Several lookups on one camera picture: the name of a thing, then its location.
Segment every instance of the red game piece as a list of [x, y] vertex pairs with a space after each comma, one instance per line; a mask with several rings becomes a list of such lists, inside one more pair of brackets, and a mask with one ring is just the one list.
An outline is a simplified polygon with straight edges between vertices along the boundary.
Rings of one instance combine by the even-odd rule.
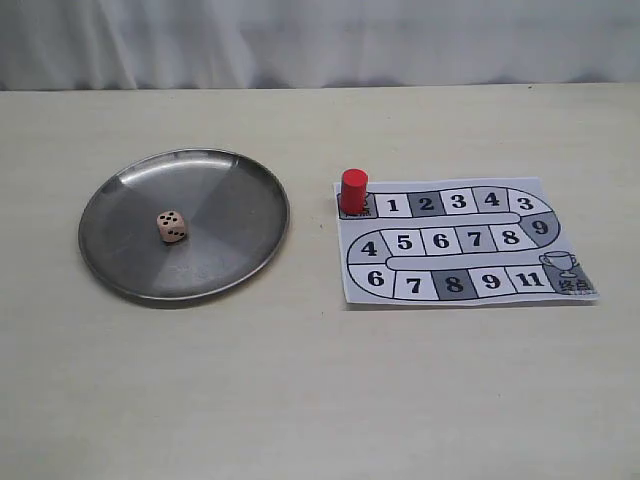
[[348, 215], [362, 213], [367, 196], [368, 180], [366, 172], [357, 168], [351, 168], [342, 174], [340, 210]]

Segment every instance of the metal plate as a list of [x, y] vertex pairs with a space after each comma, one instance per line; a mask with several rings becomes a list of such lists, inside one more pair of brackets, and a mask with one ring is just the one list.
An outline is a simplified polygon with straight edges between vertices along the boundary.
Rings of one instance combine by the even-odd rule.
[[[180, 212], [189, 229], [172, 245], [156, 227], [167, 210]], [[274, 256], [288, 224], [284, 189], [262, 165], [236, 153], [187, 149], [111, 177], [87, 204], [78, 242], [111, 289], [151, 306], [178, 306], [251, 277]]]

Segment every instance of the printed number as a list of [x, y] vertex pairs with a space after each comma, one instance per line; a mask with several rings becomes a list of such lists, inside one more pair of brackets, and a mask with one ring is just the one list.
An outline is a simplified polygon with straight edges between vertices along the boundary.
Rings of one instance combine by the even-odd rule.
[[531, 226], [533, 228], [535, 228], [536, 229], [536, 233], [538, 233], [540, 235], [544, 235], [545, 233], [549, 232], [549, 227], [542, 220], [536, 220], [535, 222], [533, 222], [531, 224]]
[[409, 250], [413, 247], [413, 243], [409, 240], [409, 235], [398, 235], [398, 248], [400, 250]]
[[451, 205], [454, 208], [464, 208], [467, 206], [467, 202], [464, 201], [464, 195], [453, 195], [451, 200], [453, 200]]
[[[518, 277], [520, 279], [520, 281], [522, 282], [522, 286], [523, 287], [531, 287], [531, 283], [529, 283], [529, 280], [527, 280], [527, 276], [524, 273], [519, 273], [518, 275], [516, 275], [516, 277]], [[542, 287], [542, 282], [540, 281], [540, 278], [538, 277], [538, 274], [536, 272], [531, 272], [529, 274], [529, 278], [533, 281], [533, 284], [536, 287]]]
[[484, 203], [488, 203], [493, 205], [494, 207], [497, 207], [500, 205], [500, 200], [498, 200], [498, 198], [496, 197], [495, 192], [491, 192], [489, 195], [487, 195], [487, 198], [484, 199]]
[[500, 286], [500, 279], [495, 275], [483, 275], [482, 281], [485, 283], [485, 286], [491, 290], [495, 290]]
[[419, 278], [407, 278], [407, 285], [413, 283], [411, 287], [411, 293], [420, 293], [420, 279]]
[[533, 203], [528, 198], [518, 198], [518, 203], [522, 210], [531, 210], [533, 208]]
[[434, 235], [433, 244], [439, 248], [447, 248], [450, 245], [449, 240], [447, 240], [447, 236], [444, 233]]
[[384, 278], [382, 278], [382, 272], [378, 272], [377, 270], [370, 272], [369, 275], [367, 276], [367, 280], [369, 280], [369, 283], [374, 287], [379, 287], [380, 285], [384, 285]]
[[375, 249], [373, 242], [367, 242], [367, 244], [360, 250], [362, 253], [368, 254], [370, 257], [375, 257], [378, 251]]
[[515, 245], [516, 243], [520, 243], [520, 239], [516, 237], [516, 232], [513, 232], [511, 230], [505, 230], [504, 232], [502, 232], [502, 240], [508, 245]]
[[447, 277], [445, 280], [447, 282], [447, 290], [453, 293], [460, 293], [464, 290], [464, 287], [460, 283], [460, 279], [456, 277]]
[[430, 198], [421, 198], [418, 202], [422, 204], [420, 210], [433, 210], [433, 200]]
[[476, 237], [473, 239], [473, 246], [474, 247], [479, 247], [480, 246], [480, 233], [482, 232], [467, 232], [467, 236], [468, 237]]

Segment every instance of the table surface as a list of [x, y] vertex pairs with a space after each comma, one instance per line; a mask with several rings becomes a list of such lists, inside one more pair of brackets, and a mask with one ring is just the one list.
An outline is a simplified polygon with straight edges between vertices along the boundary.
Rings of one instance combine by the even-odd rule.
[[[135, 160], [248, 155], [291, 230], [185, 310], [113, 296], [77, 225]], [[640, 85], [0, 94], [0, 465], [73, 479], [640, 478]], [[539, 176], [594, 306], [350, 309], [332, 182]]]

